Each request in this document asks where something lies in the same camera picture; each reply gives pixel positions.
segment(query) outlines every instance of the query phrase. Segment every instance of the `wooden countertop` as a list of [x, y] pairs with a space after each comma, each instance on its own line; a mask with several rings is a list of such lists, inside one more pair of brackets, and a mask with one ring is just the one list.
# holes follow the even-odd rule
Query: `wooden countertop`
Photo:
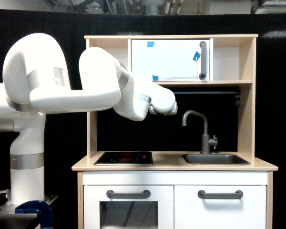
[[233, 154], [250, 162], [246, 166], [237, 165], [192, 165], [186, 163], [183, 154], [199, 154], [189, 151], [152, 151], [153, 165], [98, 165], [94, 163], [104, 151], [97, 152], [93, 157], [85, 156], [72, 166], [73, 171], [277, 171], [278, 167], [259, 158], [248, 158], [238, 152], [218, 152], [218, 154]]

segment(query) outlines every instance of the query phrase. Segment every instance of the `metal sink basin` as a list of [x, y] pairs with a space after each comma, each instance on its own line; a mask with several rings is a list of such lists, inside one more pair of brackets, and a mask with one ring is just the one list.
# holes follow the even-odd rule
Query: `metal sink basin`
[[239, 156], [231, 154], [184, 154], [183, 158], [193, 165], [249, 165], [250, 163]]

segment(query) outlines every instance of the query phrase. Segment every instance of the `microwave handle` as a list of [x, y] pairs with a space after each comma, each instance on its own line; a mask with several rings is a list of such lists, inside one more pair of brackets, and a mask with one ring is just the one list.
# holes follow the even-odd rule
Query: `microwave handle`
[[204, 80], [206, 77], [206, 58], [207, 58], [207, 50], [206, 50], [206, 42], [202, 41], [199, 43], [201, 47], [201, 73], [199, 74], [199, 79]]
[[144, 190], [143, 192], [135, 193], [115, 193], [112, 190], [108, 190], [106, 196], [110, 199], [147, 199], [151, 196], [151, 192]]

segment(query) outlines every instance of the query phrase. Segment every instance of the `faucet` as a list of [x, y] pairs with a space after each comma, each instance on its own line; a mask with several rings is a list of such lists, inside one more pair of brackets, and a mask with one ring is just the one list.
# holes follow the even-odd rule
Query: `faucet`
[[202, 113], [199, 113], [197, 111], [188, 110], [185, 112], [185, 114], [182, 117], [182, 126], [186, 126], [186, 119], [189, 115], [196, 115], [198, 117], [201, 117], [204, 121], [204, 133], [202, 134], [202, 141], [201, 141], [201, 154], [211, 154], [210, 152], [210, 146], [214, 146], [214, 149], [216, 149], [217, 146], [217, 137], [215, 135], [213, 138], [210, 139], [210, 136], [208, 134], [208, 121], [206, 119], [206, 116]]

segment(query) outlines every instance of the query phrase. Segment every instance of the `black cooktop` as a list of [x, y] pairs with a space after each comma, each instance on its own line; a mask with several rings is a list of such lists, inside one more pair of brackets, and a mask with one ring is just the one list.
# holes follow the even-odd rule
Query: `black cooktop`
[[105, 152], [94, 164], [148, 166], [153, 164], [153, 156], [148, 151]]

